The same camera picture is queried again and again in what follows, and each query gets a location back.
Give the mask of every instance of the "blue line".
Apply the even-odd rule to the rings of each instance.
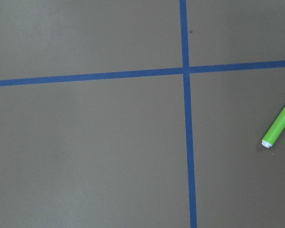
[[[30,84],[42,84],[42,83],[56,83],[56,82],[74,82],[74,81],[87,81],[87,80],[98,80],[98,79],[128,78],[128,77],[162,76],[162,75],[176,75],[176,74],[182,74],[182,73],[183,73],[183,70],[180,67],[180,68],[167,68],[167,69],[96,73],[96,74],[86,74],[86,75],[34,77],[34,78],[0,80],[0,86],[10,86],[10,85],[17,86],[17,85],[30,85]]]
[[[285,60],[271,61],[271,62],[211,65],[211,66],[194,66],[190,67],[190,72],[206,73],[206,72],[231,71],[231,70],[266,69],[266,68],[278,68],[278,67],[285,67]]]
[[[197,215],[196,215],[196,197],[195,197],[190,64],[189,64],[189,44],[188,44],[186,0],[180,0],[180,22],[181,22],[180,26],[181,26],[182,63],[183,63],[183,71],[184,71],[183,72],[183,83],[184,83],[186,145],[187,145],[187,163],[188,163],[189,203],[190,203],[190,227],[196,228],[197,227]]]

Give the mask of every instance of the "white tip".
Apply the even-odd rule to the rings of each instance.
[[[272,144],[270,144],[269,142],[266,142],[264,140],[262,140],[262,145],[265,146],[266,148],[272,147]]]

